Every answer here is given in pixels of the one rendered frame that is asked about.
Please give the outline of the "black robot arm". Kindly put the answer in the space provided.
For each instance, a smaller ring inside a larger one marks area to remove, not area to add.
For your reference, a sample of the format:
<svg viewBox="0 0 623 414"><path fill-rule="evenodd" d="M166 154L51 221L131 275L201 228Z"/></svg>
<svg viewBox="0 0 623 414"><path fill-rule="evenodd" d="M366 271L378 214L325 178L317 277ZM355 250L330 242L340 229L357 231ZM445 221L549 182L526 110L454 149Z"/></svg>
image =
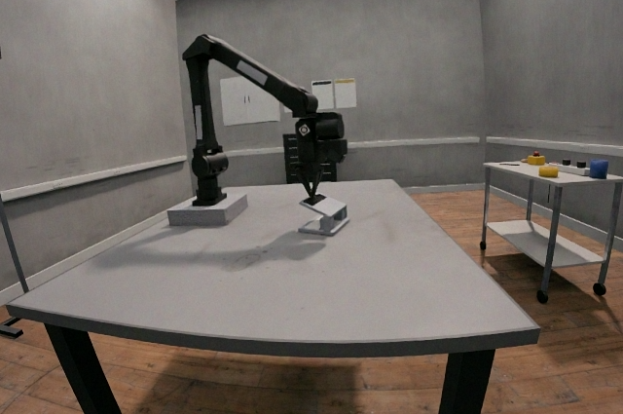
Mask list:
<svg viewBox="0 0 623 414"><path fill-rule="evenodd" d="M206 38L205 38L206 37ZM189 72L191 97L196 129L196 148L193 149L191 167L198 178L197 198L193 207L216 206L227 198L218 186L217 176L225 172L229 162L218 146L215 135L210 88L209 61L215 59L243 76L292 111L296 141L342 139L345 128L341 113L316 113L315 95L274 73L269 68L234 49L223 40L202 34L182 54ZM211 150L211 153L207 153ZM326 159L342 163L348 152L347 140L330 140L302 143L303 163ZM218 171L217 171L218 170ZM213 178L213 179L212 179Z"/></svg>

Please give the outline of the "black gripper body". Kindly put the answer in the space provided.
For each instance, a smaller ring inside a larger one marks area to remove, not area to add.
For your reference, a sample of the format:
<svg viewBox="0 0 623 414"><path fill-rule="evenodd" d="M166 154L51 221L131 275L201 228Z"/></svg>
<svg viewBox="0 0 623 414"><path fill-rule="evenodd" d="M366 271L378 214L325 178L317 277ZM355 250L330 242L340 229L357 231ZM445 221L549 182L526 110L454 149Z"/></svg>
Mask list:
<svg viewBox="0 0 623 414"><path fill-rule="evenodd" d="M303 140L297 142L297 152L298 152L298 162L290 163L290 168L295 169L295 171L305 171L305 172L315 172L324 167L321 167L320 164L327 163L327 158L317 162L304 162L303 163L303 153L302 153L302 143L305 142L315 142L317 140ZM296 169L298 167L298 169Z"/></svg>

